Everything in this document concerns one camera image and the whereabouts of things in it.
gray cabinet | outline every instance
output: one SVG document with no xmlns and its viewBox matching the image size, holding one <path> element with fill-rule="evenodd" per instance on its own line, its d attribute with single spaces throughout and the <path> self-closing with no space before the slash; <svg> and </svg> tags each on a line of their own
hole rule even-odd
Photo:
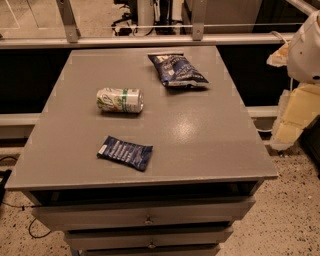
<svg viewBox="0 0 320 256">
<path fill-rule="evenodd" d="M 170 90 L 147 54 L 184 52 L 210 83 Z M 139 88 L 140 114 L 106 114 L 103 87 Z M 144 172 L 96 153 L 110 135 L 153 145 Z M 213 46 L 73 51 L 7 188 L 83 255 L 207 256 L 277 173 Z"/>
</svg>

metal frame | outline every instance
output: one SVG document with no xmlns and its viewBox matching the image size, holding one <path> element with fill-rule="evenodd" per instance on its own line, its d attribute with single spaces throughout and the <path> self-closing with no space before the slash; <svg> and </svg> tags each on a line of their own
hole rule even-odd
<svg viewBox="0 0 320 256">
<path fill-rule="evenodd" d="M 74 18 L 71 3 L 69 0 L 56 0 L 56 2 L 64 24 L 66 38 L 69 43 L 76 43 L 81 34 Z"/>
<path fill-rule="evenodd" d="M 317 9 L 303 0 L 287 0 L 303 13 L 309 15 Z M 161 37 L 124 38 L 82 38 L 77 27 L 70 0 L 56 0 L 62 18 L 66 38 L 61 39 L 4 39 L 0 34 L 0 49 L 44 49 L 44 48 L 94 48 L 94 47 L 148 47 L 148 46 L 192 46 L 192 45 L 232 45 L 232 44 L 279 44 L 283 43 L 275 35 L 269 34 L 204 34 L 204 19 L 207 0 L 193 0 L 191 35 Z M 293 33 L 284 33 L 291 40 Z M 252 118 L 277 116 L 277 106 L 248 107 Z M 20 129 L 33 127 L 40 114 L 0 115 L 0 127 L 10 126 Z"/>
</svg>

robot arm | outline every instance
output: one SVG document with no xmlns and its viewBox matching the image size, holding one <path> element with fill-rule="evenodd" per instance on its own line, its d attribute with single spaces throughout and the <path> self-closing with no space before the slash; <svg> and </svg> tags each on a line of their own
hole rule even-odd
<svg viewBox="0 0 320 256">
<path fill-rule="evenodd" d="M 292 146 L 320 115 L 320 11 L 312 13 L 294 35 L 287 55 L 288 75 L 300 84 L 280 97 L 279 114 L 270 145 L 276 150 Z"/>
</svg>

blue snack wrapper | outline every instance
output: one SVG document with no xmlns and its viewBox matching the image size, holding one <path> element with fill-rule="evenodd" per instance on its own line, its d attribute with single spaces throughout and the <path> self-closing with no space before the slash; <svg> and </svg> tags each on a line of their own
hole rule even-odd
<svg viewBox="0 0 320 256">
<path fill-rule="evenodd" d="M 148 57 L 166 87 L 205 87 L 209 83 L 182 53 L 149 54 Z"/>
<path fill-rule="evenodd" d="M 144 171 L 147 168 L 152 148 L 153 146 L 142 146 L 108 136 L 97 153 L 97 157 L 121 162 L 139 171 Z"/>
</svg>

speckled floor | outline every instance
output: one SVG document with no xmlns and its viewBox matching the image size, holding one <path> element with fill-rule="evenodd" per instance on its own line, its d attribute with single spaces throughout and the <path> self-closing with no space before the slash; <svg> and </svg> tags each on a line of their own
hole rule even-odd
<svg viewBox="0 0 320 256">
<path fill-rule="evenodd" d="M 319 172 L 298 143 L 285 153 L 280 157 L 270 150 L 279 178 L 260 187 L 256 204 L 242 221 L 234 223 L 234 233 L 221 245 L 218 256 L 320 255 Z M 0 148 L 1 154 L 8 154 L 7 149 Z M 30 205 L 18 192 L 7 192 L 4 201 Z M 30 208 L 1 206 L 0 255 L 71 255 L 62 232 L 32 238 L 28 233 L 32 220 Z M 48 229 L 35 222 L 31 231 L 41 236 Z"/>
<path fill-rule="evenodd" d="M 65 36 L 57 10 L 48 8 L 54 1 L 29 1 L 33 13 L 24 0 L 9 2 L 15 15 L 13 16 L 7 5 L 2 3 L 1 6 L 8 9 L 7 16 L 2 16 L 4 17 L 2 20 L 8 21 L 5 28 L 0 31 L 4 37 Z M 75 9 L 75 18 L 84 37 L 111 36 L 110 21 L 120 17 L 110 14 L 111 2 L 110 0 L 71 1 Z M 87 11 L 92 9 L 91 5 L 101 7 L 96 8 L 99 15 Z M 45 17 L 50 18 L 48 24 L 44 23 L 48 22 L 48 19 L 43 20 L 43 13 Z M 0 156 L 20 151 L 21 148 L 0 148 Z M 267 181 L 260 187 L 255 195 L 257 203 L 242 221 L 234 223 L 234 233 L 221 245 L 222 250 L 218 256 L 320 255 L 318 170 L 298 143 L 287 150 L 286 157 L 279 157 L 273 151 L 270 151 L 270 157 L 279 172 L 279 178 Z M 0 165 L 0 170 L 7 168 L 10 166 Z M 30 205 L 28 199 L 19 192 L 7 192 L 4 201 L 12 205 Z M 62 232 L 52 232 L 40 239 L 30 236 L 28 228 L 33 220 L 31 210 L 26 208 L 22 211 L 19 208 L 1 205 L 0 256 L 71 255 L 68 245 L 63 241 Z M 35 222 L 31 232 L 35 236 L 41 236 L 46 234 L 48 229 L 41 223 Z"/>
</svg>

